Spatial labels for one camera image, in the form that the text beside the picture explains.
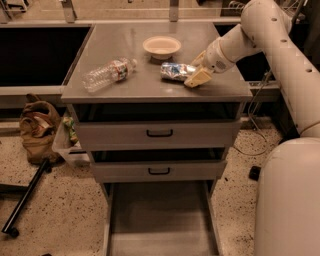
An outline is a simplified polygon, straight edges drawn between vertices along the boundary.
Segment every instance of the terrazzo floor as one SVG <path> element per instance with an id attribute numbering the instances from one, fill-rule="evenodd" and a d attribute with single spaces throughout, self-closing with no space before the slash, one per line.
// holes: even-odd
<path id="1" fill-rule="evenodd" d="M 248 174 L 253 165 L 262 165 L 281 139 L 268 118 L 257 123 L 260 133 L 243 125 L 211 198 L 225 256 L 253 255 L 258 183 Z M 1 127 L 5 124 L 0 123 L 0 184 L 27 186 L 37 167 L 27 162 L 17 131 Z M 0 198 L 1 228 L 17 202 Z M 101 187 L 88 167 L 66 163 L 54 167 L 42 176 L 19 216 L 15 226 L 20 235 L 13 239 L 0 234 L 0 255 L 100 256 L 107 211 Z"/>

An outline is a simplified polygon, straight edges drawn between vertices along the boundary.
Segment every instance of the drawer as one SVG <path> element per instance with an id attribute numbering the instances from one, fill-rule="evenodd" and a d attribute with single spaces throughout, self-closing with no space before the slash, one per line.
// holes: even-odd
<path id="1" fill-rule="evenodd" d="M 220 255 L 204 182 L 113 184 L 103 255 Z"/>
<path id="2" fill-rule="evenodd" d="M 98 183 L 217 180 L 226 166 L 222 154 L 223 149 L 93 152 L 91 169 Z"/>
<path id="3" fill-rule="evenodd" d="M 241 122 L 80 123 L 81 146 L 103 149 L 160 149 L 233 145 Z"/>

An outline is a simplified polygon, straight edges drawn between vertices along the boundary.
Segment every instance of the black stool leg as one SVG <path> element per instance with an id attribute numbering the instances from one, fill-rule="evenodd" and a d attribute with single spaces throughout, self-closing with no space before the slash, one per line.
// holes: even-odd
<path id="1" fill-rule="evenodd" d="M 17 237 L 19 235 L 19 231 L 13 227 L 15 221 L 17 220 L 21 210 L 23 209 L 24 205 L 26 204 L 28 198 L 30 197 L 33 189 L 36 187 L 41 175 L 43 172 L 50 172 L 51 171 L 51 165 L 49 159 L 44 159 L 38 168 L 36 174 L 33 176 L 31 182 L 29 183 L 29 186 L 27 188 L 27 191 L 25 194 L 20 198 L 18 204 L 14 208 L 13 212 L 11 213 L 9 219 L 7 220 L 6 224 L 2 228 L 2 232 L 5 234 L 9 234 L 11 237 Z"/>

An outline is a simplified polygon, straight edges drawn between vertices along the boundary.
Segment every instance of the cabinet top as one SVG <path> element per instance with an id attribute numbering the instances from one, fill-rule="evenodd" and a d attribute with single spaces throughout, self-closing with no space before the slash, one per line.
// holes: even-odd
<path id="1" fill-rule="evenodd" d="M 189 64 L 219 36 L 212 22 L 155 21 L 149 23 L 114 22 L 96 24 L 87 41 L 67 86 L 62 94 L 65 103 L 121 102 L 245 102 L 252 94 L 234 67 L 196 88 L 183 82 L 162 80 L 161 63 L 151 60 L 143 42 L 152 36 L 171 36 L 182 47 L 171 62 Z M 136 71 L 126 80 L 89 93 L 82 83 L 82 74 L 117 57 L 135 58 Z"/>

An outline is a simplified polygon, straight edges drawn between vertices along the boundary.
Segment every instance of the drawer handle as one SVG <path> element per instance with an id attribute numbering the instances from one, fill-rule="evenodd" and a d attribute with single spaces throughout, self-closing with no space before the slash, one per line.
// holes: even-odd
<path id="1" fill-rule="evenodd" d="M 171 137 L 173 135 L 173 130 L 167 130 L 167 131 L 146 131 L 148 137 L 152 138 L 160 138 L 160 137 Z"/>
<path id="2" fill-rule="evenodd" d="M 148 172 L 150 175 L 168 175 L 170 173 L 170 167 L 165 169 L 148 168 Z"/>

